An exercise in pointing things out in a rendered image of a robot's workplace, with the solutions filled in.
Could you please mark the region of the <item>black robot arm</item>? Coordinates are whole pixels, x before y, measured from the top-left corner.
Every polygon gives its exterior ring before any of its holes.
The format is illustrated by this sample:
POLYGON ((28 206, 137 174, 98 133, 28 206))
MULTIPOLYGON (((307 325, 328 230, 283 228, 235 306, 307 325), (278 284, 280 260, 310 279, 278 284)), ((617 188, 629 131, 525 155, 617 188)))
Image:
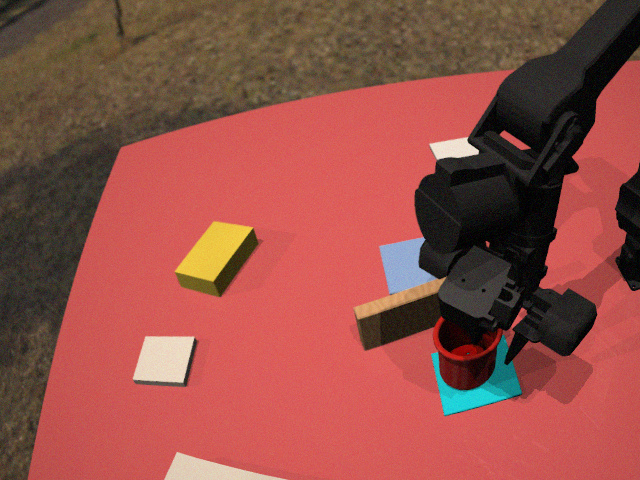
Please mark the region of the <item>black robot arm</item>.
MULTIPOLYGON (((523 305, 521 257, 486 241, 511 231, 546 236, 564 175, 595 123, 596 101, 640 45, 640 0, 606 0, 557 52, 524 63, 500 84, 467 142, 479 154, 438 159, 415 190, 421 233, 437 253, 465 249, 441 284, 440 315, 473 335, 506 331, 523 305), (530 149, 521 150, 506 131, 530 149)), ((615 258, 630 290, 640 289, 640 163, 620 187, 615 258), (634 288, 633 288, 634 287, 634 288)))

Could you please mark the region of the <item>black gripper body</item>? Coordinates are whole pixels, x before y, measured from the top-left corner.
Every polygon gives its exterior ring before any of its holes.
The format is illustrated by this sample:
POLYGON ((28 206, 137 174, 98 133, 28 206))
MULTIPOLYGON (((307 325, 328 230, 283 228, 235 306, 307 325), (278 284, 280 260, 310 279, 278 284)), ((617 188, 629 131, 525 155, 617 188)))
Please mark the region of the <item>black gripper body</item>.
MULTIPOLYGON (((523 295, 522 308, 528 315, 525 324, 537 330, 543 345, 560 356, 570 356, 592 329, 597 317, 595 303, 582 297, 570 288, 564 294, 553 289, 539 287, 546 276, 545 265, 548 248, 555 239, 557 229, 546 236, 522 236, 512 231, 488 240, 489 248, 503 254, 506 247, 516 250, 521 257, 523 279, 519 292, 523 295)), ((419 267, 430 275, 442 279, 462 257, 465 249, 447 254, 434 251, 425 240, 420 247, 419 267)))

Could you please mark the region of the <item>red cup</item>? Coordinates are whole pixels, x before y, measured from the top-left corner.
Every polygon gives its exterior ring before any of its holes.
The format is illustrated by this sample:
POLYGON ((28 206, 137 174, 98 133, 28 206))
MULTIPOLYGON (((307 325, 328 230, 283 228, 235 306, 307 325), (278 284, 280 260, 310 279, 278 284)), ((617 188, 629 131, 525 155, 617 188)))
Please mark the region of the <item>red cup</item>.
POLYGON ((442 380, 458 390, 472 390, 484 384, 495 370, 502 334, 501 328, 494 333, 487 330, 474 344, 469 331, 441 317, 433 330, 433 341, 442 380))

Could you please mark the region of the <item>yellow rectangular block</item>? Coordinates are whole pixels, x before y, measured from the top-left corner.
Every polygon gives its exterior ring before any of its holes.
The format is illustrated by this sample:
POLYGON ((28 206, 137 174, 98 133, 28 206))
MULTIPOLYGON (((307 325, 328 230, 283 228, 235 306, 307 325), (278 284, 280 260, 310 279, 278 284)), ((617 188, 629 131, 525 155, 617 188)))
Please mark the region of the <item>yellow rectangular block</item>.
POLYGON ((254 227, 213 222, 175 274, 181 287, 220 297, 258 246, 254 227))

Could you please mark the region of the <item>brown wooden plank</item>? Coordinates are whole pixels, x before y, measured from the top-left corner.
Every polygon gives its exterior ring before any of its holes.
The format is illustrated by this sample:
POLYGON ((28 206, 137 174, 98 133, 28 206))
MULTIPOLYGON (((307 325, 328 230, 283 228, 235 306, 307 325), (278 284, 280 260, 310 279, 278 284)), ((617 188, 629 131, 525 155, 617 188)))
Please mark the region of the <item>brown wooden plank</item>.
POLYGON ((446 277, 353 307, 364 351, 435 327, 441 318, 438 292, 446 277))

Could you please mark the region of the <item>cream flat square pad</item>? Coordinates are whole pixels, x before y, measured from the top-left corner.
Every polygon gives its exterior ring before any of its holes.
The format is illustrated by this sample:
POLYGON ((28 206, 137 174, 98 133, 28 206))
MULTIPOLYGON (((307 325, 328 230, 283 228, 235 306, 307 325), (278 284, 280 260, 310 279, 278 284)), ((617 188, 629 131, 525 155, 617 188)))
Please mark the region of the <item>cream flat square pad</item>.
POLYGON ((432 143, 430 144, 430 149, 436 160, 446 157, 460 158, 479 154, 479 150, 469 144, 467 139, 468 137, 432 143))

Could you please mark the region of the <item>beige flat square block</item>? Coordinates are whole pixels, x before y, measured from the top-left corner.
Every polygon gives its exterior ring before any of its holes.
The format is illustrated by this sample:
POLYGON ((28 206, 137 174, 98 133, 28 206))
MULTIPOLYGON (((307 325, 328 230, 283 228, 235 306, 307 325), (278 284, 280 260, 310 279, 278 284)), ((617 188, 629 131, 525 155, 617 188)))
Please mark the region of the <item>beige flat square block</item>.
POLYGON ((197 345, 195 336, 144 338, 135 368, 136 385, 186 387, 197 345))

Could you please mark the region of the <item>beige flat rectangular block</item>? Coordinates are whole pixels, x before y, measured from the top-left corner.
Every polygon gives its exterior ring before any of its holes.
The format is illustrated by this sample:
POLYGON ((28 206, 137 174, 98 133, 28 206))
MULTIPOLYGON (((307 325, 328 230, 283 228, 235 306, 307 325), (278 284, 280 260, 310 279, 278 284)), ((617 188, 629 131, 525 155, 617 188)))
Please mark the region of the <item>beige flat rectangular block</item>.
POLYGON ((266 476, 177 452, 165 480, 286 480, 266 476))

